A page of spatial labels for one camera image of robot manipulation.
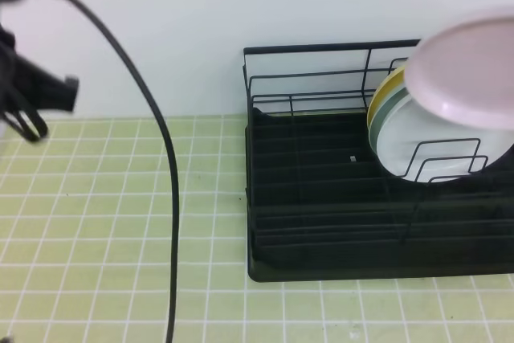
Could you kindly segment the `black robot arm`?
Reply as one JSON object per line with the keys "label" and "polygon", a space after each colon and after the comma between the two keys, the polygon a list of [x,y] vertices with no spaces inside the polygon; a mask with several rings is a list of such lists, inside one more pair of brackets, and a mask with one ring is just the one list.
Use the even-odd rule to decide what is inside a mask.
{"label": "black robot arm", "polygon": [[1,29],[1,120],[24,140],[37,143],[47,137],[41,110],[73,112],[78,88],[75,77],[61,80],[20,56],[14,35]]}

